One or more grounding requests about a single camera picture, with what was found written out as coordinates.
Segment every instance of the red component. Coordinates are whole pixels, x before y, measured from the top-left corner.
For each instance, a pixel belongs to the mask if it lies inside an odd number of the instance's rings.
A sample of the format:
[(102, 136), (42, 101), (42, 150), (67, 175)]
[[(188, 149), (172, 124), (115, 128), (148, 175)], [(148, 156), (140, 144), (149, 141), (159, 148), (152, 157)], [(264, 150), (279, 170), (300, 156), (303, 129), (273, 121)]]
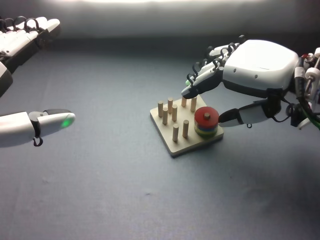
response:
[[(210, 114), (209, 119), (205, 119), (205, 113)], [(203, 129), (212, 129), (218, 125), (219, 113), (212, 107), (203, 106), (200, 107), (194, 113), (194, 123)]]

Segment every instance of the wooden peg board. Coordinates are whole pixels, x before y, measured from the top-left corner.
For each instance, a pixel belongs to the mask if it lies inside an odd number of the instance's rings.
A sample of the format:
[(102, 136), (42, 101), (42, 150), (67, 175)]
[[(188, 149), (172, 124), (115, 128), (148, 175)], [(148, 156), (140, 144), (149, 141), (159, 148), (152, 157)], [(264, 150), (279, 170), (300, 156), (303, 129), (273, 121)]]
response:
[[(167, 125), (162, 123), (162, 117), (158, 116), (158, 107), (150, 110), (150, 117), (155, 124), (164, 144), (166, 145), (171, 156), (181, 155), (190, 150), (194, 150), (201, 146), (213, 143), (217, 140), (222, 139), (224, 136), (224, 130), (222, 127), (218, 127), (218, 131), (215, 136), (210, 138), (203, 138), (195, 132), (195, 113), (190, 111), (191, 99), (186, 101), (186, 106), (181, 106), (182, 99), (173, 102), (173, 105), (177, 105), (177, 121), (172, 121), (172, 114), (168, 114)], [(196, 107), (198, 108), (207, 106), (200, 95), (197, 96)], [(184, 120), (189, 121), (188, 138), (182, 136)], [(173, 137), (173, 126), (174, 124), (179, 125), (178, 141), (174, 142)]]

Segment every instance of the gray table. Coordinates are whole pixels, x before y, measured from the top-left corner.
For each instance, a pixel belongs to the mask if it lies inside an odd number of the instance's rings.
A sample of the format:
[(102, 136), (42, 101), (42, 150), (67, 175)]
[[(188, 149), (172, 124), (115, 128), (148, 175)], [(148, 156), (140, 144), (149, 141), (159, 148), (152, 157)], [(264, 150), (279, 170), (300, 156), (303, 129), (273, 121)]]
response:
[[(66, 108), (77, 119), (42, 147), (1, 149), (0, 239), (319, 239), (316, 128), (225, 128), (173, 159), (149, 110), (180, 97), (197, 58), (102, 45), (39, 53), (1, 98), (1, 113)], [(223, 85), (202, 98), (219, 113), (256, 99)]]

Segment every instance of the stacked rings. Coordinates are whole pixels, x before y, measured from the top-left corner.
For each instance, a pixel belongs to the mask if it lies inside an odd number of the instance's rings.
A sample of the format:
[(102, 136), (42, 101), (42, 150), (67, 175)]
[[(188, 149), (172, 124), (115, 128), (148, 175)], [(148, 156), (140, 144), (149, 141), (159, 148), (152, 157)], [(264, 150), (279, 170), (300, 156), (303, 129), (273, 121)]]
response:
[(200, 107), (194, 113), (194, 130), (201, 137), (212, 137), (218, 131), (219, 113), (212, 107)]

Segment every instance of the robotic arm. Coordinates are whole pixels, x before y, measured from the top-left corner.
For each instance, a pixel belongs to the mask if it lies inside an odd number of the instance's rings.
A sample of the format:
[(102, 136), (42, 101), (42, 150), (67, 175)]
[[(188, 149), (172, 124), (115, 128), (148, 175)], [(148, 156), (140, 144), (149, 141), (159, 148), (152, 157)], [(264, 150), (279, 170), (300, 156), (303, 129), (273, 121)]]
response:
[[(187, 75), (187, 87), (182, 91), (186, 99), (216, 88), (221, 82), (232, 91), (262, 98), (239, 109), (231, 109), (219, 117), (221, 127), (249, 125), (273, 119), (278, 123), (291, 117), (291, 125), (299, 127), (306, 124), (306, 118), (314, 119), (308, 101), (313, 106), (319, 95), (320, 48), (315, 55), (303, 57), (279, 44), (264, 40), (245, 40), (239, 37), (239, 43), (230, 43), (222, 47), (209, 47), (207, 59), (197, 62), (194, 74)], [(295, 81), (299, 104), (285, 99), (289, 85)], [(287, 118), (277, 120), (275, 115), (281, 110), (281, 101), (288, 103)]]
[[(23, 16), (14, 20), (0, 19), (0, 97), (13, 83), (12, 74), (17, 67), (54, 40), (59, 33), (58, 19), (26, 19)], [(75, 119), (75, 114), (66, 109), (0, 115), (0, 148), (32, 140), (33, 145), (39, 147), (43, 144), (42, 137), (67, 128)]]

